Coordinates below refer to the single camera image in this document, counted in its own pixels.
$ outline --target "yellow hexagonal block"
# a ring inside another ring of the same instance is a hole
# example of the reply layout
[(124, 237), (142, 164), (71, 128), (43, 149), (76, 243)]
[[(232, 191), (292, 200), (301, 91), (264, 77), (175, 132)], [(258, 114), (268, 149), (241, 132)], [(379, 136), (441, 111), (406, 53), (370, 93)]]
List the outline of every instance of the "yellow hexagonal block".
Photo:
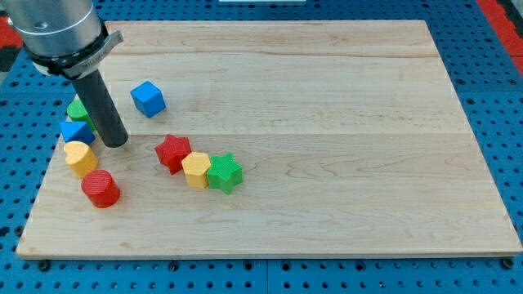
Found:
[(206, 188), (209, 185), (207, 170), (211, 167), (209, 156), (205, 153), (191, 152), (181, 161), (190, 187)]
[(64, 151), (67, 154), (65, 163), (71, 167), (74, 174), (82, 179), (89, 172), (95, 170), (98, 158), (92, 152), (89, 145), (80, 141), (70, 141), (65, 144)]

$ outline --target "wooden cutting board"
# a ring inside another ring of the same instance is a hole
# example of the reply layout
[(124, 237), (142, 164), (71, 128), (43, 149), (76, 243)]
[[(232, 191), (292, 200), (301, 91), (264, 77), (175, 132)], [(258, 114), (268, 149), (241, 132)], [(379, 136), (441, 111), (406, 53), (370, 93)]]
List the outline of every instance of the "wooden cutting board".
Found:
[[(131, 134), (93, 150), (123, 191), (96, 209), (60, 139), (25, 227), (27, 259), (404, 258), (522, 251), (420, 20), (111, 22), (101, 67)], [(168, 109), (129, 91), (150, 80)], [(165, 134), (233, 152), (231, 195), (170, 176)]]

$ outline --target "blue cube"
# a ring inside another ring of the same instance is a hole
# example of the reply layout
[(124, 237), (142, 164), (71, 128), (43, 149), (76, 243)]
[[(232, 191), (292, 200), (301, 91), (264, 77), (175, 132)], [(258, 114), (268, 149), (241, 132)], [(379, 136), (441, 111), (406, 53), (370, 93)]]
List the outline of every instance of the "blue cube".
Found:
[(152, 82), (144, 82), (131, 91), (134, 105), (147, 118), (152, 118), (165, 109), (162, 92)]
[(65, 143), (76, 140), (89, 145), (95, 140), (87, 122), (60, 122), (60, 129)]

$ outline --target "blue pegboard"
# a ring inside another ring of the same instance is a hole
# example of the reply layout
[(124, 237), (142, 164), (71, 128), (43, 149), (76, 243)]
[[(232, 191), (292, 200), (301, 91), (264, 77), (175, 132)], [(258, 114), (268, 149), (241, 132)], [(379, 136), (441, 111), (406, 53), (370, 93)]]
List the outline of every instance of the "blue pegboard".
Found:
[[(107, 20), (427, 22), (518, 233), (523, 232), (523, 79), (472, 0), (98, 0)], [(523, 292), (523, 259), (384, 261), (23, 261), (14, 253), (74, 89), (27, 55), (0, 87), (0, 293)]]

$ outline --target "3d printed block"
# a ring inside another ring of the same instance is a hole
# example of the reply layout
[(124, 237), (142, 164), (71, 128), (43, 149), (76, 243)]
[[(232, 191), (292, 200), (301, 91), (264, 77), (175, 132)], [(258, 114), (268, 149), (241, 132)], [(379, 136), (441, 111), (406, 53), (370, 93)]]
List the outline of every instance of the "3d printed block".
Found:
[(91, 131), (95, 131), (95, 125), (92, 123), (87, 110), (80, 100), (73, 100), (69, 106), (67, 106), (67, 115), (71, 118), (73, 122), (86, 122), (89, 125)]
[(232, 189), (244, 181), (242, 167), (235, 161), (232, 153), (224, 156), (211, 156), (211, 168), (207, 171), (209, 188), (221, 189), (230, 194)]
[(60, 129), (65, 143), (77, 140), (89, 145), (95, 140), (86, 122), (60, 122)]
[(152, 82), (144, 82), (131, 91), (134, 105), (147, 118), (165, 109), (162, 92)]
[(92, 205), (107, 208), (120, 198), (120, 188), (116, 185), (108, 171), (96, 170), (90, 172), (82, 180), (82, 191), (89, 197)]
[(166, 135), (162, 144), (154, 147), (160, 163), (169, 167), (171, 175), (181, 170), (181, 160), (190, 154), (189, 138)]
[(92, 152), (89, 145), (80, 141), (71, 141), (64, 146), (64, 151), (67, 154), (65, 163), (67, 163), (74, 174), (82, 179), (89, 172), (95, 170), (98, 165), (98, 158)]
[(209, 156), (205, 153), (191, 152), (181, 161), (190, 187), (206, 188), (209, 185), (207, 171), (211, 167)]

